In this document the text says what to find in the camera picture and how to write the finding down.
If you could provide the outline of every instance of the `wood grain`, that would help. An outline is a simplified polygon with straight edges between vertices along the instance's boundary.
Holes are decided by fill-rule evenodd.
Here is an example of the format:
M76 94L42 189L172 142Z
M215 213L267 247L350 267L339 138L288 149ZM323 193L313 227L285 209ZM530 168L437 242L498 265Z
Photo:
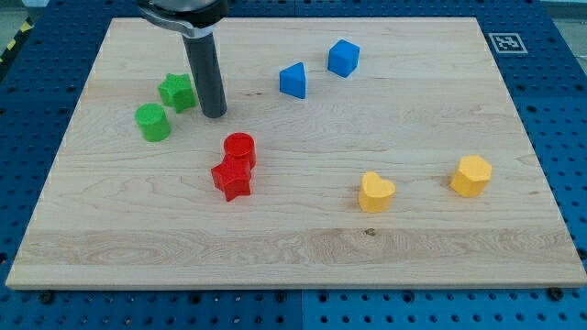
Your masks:
M37 290L581 286L582 264L472 18L223 19L228 113L168 112L145 142L134 111L189 72L181 37L115 19L6 284ZM361 46L347 79L327 50ZM303 61L305 100L279 93ZM256 139L250 197L210 169L235 131ZM482 196L449 188L460 156L493 165ZM360 177L397 187L365 214Z

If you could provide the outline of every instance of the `blue block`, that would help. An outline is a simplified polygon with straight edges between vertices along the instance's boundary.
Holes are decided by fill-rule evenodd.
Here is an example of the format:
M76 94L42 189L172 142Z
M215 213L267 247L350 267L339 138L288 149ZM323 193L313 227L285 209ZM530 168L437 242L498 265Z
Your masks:
M305 99L305 72L302 62L279 72L279 91Z
M339 40L328 53L328 69L347 78L357 68L360 48L346 40Z

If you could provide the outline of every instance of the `wooden board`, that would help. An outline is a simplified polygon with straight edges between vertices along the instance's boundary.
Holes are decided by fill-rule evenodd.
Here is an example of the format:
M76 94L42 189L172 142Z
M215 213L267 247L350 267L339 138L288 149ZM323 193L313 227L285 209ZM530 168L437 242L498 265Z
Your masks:
M176 115L144 141L135 110L189 67L181 37L115 19L9 274L13 289L581 286L585 272L491 52L472 18L224 19L228 113ZM347 79L339 38L361 46ZM303 61L307 99L279 93ZM224 138L256 138L253 194L212 183ZM481 154L478 198L449 180ZM397 187L365 214L360 177Z

